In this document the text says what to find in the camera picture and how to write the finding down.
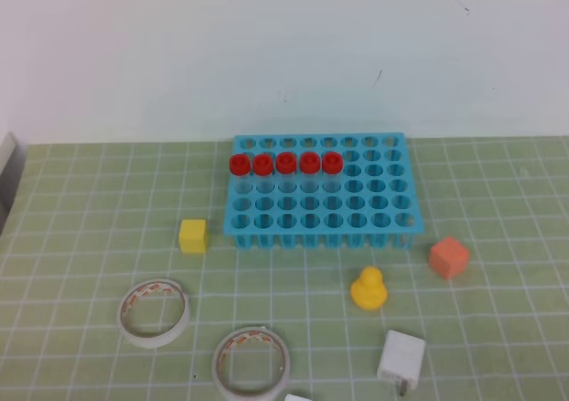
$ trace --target test tube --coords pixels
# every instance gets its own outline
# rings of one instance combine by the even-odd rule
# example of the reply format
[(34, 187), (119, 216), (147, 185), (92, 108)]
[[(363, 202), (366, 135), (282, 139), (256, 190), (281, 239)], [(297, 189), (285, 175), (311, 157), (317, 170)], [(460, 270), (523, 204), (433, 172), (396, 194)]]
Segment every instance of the test tube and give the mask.
[(268, 194), (275, 188), (273, 181), (273, 157), (269, 154), (257, 155), (252, 160), (252, 170), (256, 175), (257, 190), (261, 194)]
[(318, 189), (318, 173), (320, 172), (320, 156), (314, 152), (302, 154), (301, 172), (301, 189), (308, 194), (316, 192)]
[(296, 189), (296, 156), (293, 152), (282, 152), (276, 156), (276, 170), (279, 173), (278, 189), (290, 194)]
[(343, 166), (341, 155), (338, 152), (326, 152), (322, 158), (322, 171), (324, 183), (322, 189), (326, 192), (338, 192), (340, 190), (340, 172)]
[(235, 178), (237, 194), (246, 194), (252, 189), (251, 163), (246, 154), (235, 154), (229, 159), (229, 170)]

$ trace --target white power adapter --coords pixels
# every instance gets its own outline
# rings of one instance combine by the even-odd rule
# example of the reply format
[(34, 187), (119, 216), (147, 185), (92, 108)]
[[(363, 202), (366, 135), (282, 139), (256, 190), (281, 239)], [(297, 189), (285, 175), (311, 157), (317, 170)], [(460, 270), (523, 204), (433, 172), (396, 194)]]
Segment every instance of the white power adapter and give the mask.
[(389, 330), (377, 378), (392, 381), (398, 386), (399, 395), (405, 395), (407, 390), (417, 388), (424, 353), (423, 339)]
[(297, 397), (296, 395), (288, 394), (284, 401), (310, 401), (308, 398)]

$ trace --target tape roll edge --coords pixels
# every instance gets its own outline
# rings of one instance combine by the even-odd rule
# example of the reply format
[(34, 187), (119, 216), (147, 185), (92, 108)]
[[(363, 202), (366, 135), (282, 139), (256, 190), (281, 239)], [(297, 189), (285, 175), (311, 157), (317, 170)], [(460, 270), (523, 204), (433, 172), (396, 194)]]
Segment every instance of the tape roll edge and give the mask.
[[(259, 395), (250, 395), (250, 396), (242, 396), (237, 395), (234, 393), (229, 392), (223, 384), (221, 383), (220, 377), (217, 374), (217, 361), (220, 357), (221, 352), (225, 345), (227, 345), (229, 339), (234, 338), (237, 334), (246, 333), (246, 332), (262, 332), (268, 334), (271, 338), (275, 339), (280, 345), (283, 347), (283, 355), (284, 355), (284, 370), (283, 375), (281, 376), (280, 380), (269, 390), (266, 392), (259, 394)], [(288, 348), (286, 347), (285, 341), (281, 339), (281, 337), (276, 334), (275, 332), (270, 331), (267, 327), (264, 326), (251, 326), (251, 327), (243, 327), (231, 332), (227, 336), (225, 336), (218, 347), (215, 349), (213, 353), (213, 361), (212, 361), (212, 377), (213, 382), (215, 383), (215, 387), (218, 391), (227, 399), (228, 401), (273, 401), (282, 391), (286, 389), (288, 382), (290, 380), (291, 374), (291, 356), (289, 354)]]
[[(126, 302), (126, 300), (134, 292), (136, 292), (137, 289), (139, 289), (144, 285), (152, 283), (165, 283), (176, 287), (176, 289), (178, 289), (182, 295), (184, 301), (184, 311), (182, 312), (178, 322), (170, 330), (158, 334), (156, 336), (149, 336), (149, 337), (137, 336), (136, 334), (130, 333), (123, 324), (123, 320), (121, 318), (123, 305)], [(172, 343), (173, 341), (178, 339), (178, 337), (181, 336), (181, 334), (188, 326), (189, 317), (190, 317), (189, 298), (188, 295), (182, 290), (180, 284), (168, 278), (153, 278), (136, 284), (124, 295), (123, 299), (121, 299), (120, 303), (118, 304), (118, 310), (116, 312), (116, 325), (118, 326), (118, 330), (123, 335), (123, 337), (127, 339), (128, 342), (131, 343), (132, 345), (144, 349), (156, 349), (156, 348), (161, 348), (167, 345), (168, 343)]]

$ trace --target white tape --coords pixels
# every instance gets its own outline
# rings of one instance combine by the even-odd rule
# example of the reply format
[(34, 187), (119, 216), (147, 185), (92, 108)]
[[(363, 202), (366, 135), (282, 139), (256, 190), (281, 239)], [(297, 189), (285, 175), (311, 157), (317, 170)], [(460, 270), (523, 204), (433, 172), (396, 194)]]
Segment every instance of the white tape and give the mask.
[[(249, 339), (256, 339), (258, 341), (265, 341), (266, 343), (272, 344), (280, 352), (284, 360), (283, 373), (281, 374), (280, 379), (269, 389), (257, 394), (251, 392), (238, 392), (231, 389), (228, 386), (228, 383), (223, 380), (221, 373), (221, 367), (228, 358), (228, 353), (235, 346), (241, 345)], [(281, 394), (281, 392), (283, 392), (283, 390), (285, 390), (290, 373), (291, 358), (288, 354), (285, 343), (280, 337), (270, 330), (267, 330), (265, 327), (246, 327), (234, 331), (221, 341), (213, 354), (213, 381), (215, 382), (217, 389), (220, 390), (221, 394), (228, 401), (273, 401)]]
[[(184, 312), (181, 314), (180, 320), (174, 327), (164, 333), (139, 336), (138, 334), (131, 333), (126, 328), (126, 318), (128, 311), (136, 301), (156, 291), (163, 291), (166, 293), (177, 293), (184, 304)], [(116, 324), (121, 334), (133, 345), (141, 348), (154, 349), (167, 345), (171, 341), (177, 339), (188, 326), (189, 323), (189, 301), (188, 296), (182, 291), (180, 285), (170, 279), (150, 279), (138, 285), (135, 285), (130, 292), (128, 292), (120, 304), (116, 313)]]

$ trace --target white wall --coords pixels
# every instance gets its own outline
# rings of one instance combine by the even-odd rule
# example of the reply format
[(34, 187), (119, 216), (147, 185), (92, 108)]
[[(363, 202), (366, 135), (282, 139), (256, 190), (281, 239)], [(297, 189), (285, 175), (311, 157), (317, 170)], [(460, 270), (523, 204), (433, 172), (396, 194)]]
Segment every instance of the white wall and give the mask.
[(0, 18), (0, 115), (31, 143), (569, 133), (569, 0), (0, 0)]

